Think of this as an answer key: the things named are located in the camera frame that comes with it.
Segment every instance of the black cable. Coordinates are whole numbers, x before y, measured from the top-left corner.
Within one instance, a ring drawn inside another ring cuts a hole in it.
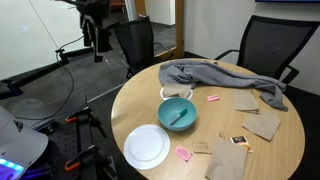
[[[80,38],[78,38],[78,39],[76,39],[76,40],[74,40],[74,41],[71,41],[71,42],[69,42],[69,43],[61,46],[58,50],[61,50],[63,47],[65,47],[65,46],[67,46],[67,45],[69,45],[69,44],[75,43],[75,42],[79,41],[79,40],[82,39],[82,38],[83,38],[83,36],[80,37]],[[73,90],[74,90],[74,79],[73,79],[73,76],[72,76],[71,72],[70,72],[67,68],[65,68],[65,67],[59,62],[58,52],[56,53],[56,59],[57,59],[57,63],[69,74],[69,76],[70,76],[70,78],[71,78],[71,83],[72,83],[71,90],[70,90],[70,92],[69,92],[66,100],[63,102],[62,106],[60,106],[60,108],[59,108],[55,113],[53,113],[53,114],[50,115],[50,116],[44,117],[44,118],[25,118],[25,117],[15,116],[16,118],[18,118],[18,119],[24,119],[24,120],[41,120],[41,121],[43,121],[43,120],[46,120],[46,119],[49,119],[49,118],[54,117],[54,116],[67,104],[67,102],[68,102],[68,100],[69,100],[69,98],[70,98],[70,96],[71,96],[71,94],[72,94],[72,92],[73,92]]]

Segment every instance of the white wall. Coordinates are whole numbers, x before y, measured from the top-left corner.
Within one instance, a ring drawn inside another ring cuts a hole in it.
[[[174,25],[174,0],[145,0],[147,15],[152,22]]]
[[[82,36],[79,13],[64,2],[0,0],[0,79],[56,62],[55,50]],[[66,51],[83,48],[79,41]]]
[[[320,21],[320,3],[256,3],[254,0],[186,0],[185,50],[215,58],[239,49],[251,15]],[[320,95],[320,29],[291,65],[300,74],[290,85]],[[236,63],[237,55],[224,61]]]

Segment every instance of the round table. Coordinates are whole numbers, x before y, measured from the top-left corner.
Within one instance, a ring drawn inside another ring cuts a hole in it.
[[[253,74],[220,61],[219,66]],[[154,65],[132,77],[119,91],[112,107],[112,131],[122,153],[127,136],[139,126],[154,124],[169,135],[171,145],[166,159],[155,168],[138,170],[143,176],[148,179],[206,179],[210,154],[194,154],[189,162],[185,162],[174,149],[181,145],[192,152],[195,140],[207,141],[212,146],[217,132],[225,132],[230,137],[245,136],[249,141],[254,153],[247,156],[243,179],[288,179],[294,173],[303,156],[305,135],[296,109],[285,96],[283,103],[289,108],[288,112],[271,108],[259,98],[260,91],[252,91],[260,109],[276,111],[280,117],[281,124],[271,142],[241,127],[248,114],[233,110],[233,88],[209,85],[197,85],[193,90],[190,101],[198,112],[195,123],[183,132],[173,132],[158,120],[158,107],[163,102],[159,67],[160,64]],[[209,102],[209,95],[218,95],[220,100]]]

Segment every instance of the teal bowl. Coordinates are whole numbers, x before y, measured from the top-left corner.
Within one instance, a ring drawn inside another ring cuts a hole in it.
[[[174,125],[169,123],[184,109],[187,113],[181,117]],[[170,98],[161,103],[158,108],[158,118],[160,122],[172,131],[183,131],[188,129],[197,117],[197,109],[194,104],[184,98]]]

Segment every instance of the chair backrest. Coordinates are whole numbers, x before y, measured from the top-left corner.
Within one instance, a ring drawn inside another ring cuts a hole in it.
[[[154,58],[153,30],[149,17],[121,24],[114,31],[130,66],[148,64]]]
[[[279,79],[319,22],[252,16],[243,34],[238,65],[259,75]]]

